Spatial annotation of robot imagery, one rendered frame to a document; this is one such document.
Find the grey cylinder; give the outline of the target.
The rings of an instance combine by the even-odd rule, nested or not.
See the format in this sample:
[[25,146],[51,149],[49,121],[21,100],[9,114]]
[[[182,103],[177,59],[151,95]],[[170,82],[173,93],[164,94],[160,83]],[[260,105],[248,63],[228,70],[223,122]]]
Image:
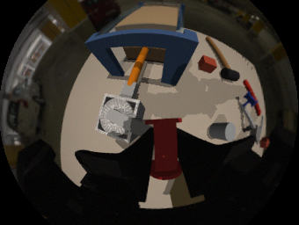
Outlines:
[[220,138],[222,141],[228,141],[235,140],[235,124],[234,123],[213,123],[210,124],[209,133],[210,137]]

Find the black mallet with brown handle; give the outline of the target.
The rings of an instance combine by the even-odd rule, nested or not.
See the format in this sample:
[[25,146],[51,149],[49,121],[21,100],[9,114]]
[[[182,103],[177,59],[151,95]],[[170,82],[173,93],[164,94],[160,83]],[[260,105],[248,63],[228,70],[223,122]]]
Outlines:
[[227,63],[227,59],[224,59],[224,55],[222,55],[222,52],[220,52],[220,49],[217,48],[217,45],[211,40],[210,37],[206,37],[207,42],[209,42],[209,45],[211,48],[214,49],[214,52],[217,54],[218,58],[220,58],[221,63],[224,67],[224,69],[221,70],[221,77],[225,78],[225,80],[232,80],[234,82],[239,81],[238,78],[241,76],[241,74],[236,72],[235,70],[232,70],[229,67],[229,64]]

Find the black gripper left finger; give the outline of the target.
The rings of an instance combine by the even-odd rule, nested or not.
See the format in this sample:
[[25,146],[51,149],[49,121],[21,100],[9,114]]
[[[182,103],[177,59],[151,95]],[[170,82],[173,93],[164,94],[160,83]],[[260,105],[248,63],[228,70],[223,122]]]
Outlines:
[[150,127],[131,147],[119,153],[75,151],[76,159],[86,172],[102,177],[126,181],[139,201],[145,202],[152,169],[154,131]]

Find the red cube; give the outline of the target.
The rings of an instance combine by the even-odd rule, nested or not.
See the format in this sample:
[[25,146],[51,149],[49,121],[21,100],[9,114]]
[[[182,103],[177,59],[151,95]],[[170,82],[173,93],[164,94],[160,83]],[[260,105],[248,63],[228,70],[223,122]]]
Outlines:
[[260,148],[261,148],[261,147],[263,147],[263,148],[267,148],[267,147],[268,147],[268,142],[269,142],[269,141],[270,141],[270,140],[268,140],[268,137],[263,137],[263,138],[261,138],[259,147],[260,147]]
[[202,58],[200,58],[199,67],[203,72],[213,73],[217,67],[216,60],[203,55]]

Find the red flat bar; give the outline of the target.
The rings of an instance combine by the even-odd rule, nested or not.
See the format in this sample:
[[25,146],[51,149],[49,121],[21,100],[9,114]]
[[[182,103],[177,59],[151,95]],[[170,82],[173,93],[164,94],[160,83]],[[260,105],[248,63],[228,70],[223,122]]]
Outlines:
[[[253,91],[252,91],[252,87],[250,87],[249,85],[249,82],[244,80],[243,84],[245,84],[245,88],[248,89],[248,91],[250,92],[250,94],[252,95],[253,98],[256,98],[256,95],[253,94]],[[259,109],[259,104],[258,105],[255,105],[255,109],[256,109],[256,113],[259,114],[260,116],[260,109]]]

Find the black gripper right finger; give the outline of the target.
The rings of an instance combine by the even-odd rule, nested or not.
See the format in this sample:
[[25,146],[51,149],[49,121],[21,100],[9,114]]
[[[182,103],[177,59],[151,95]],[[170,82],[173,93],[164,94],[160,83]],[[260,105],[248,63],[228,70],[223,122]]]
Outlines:
[[231,158],[241,156],[241,153],[253,148],[253,143],[257,140],[256,136],[250,134],[241,140],[217,145],[185,133],[178,127],[177,137],[178,160],[192,198],[202,195],[204,187],[208,187],[224,165]]

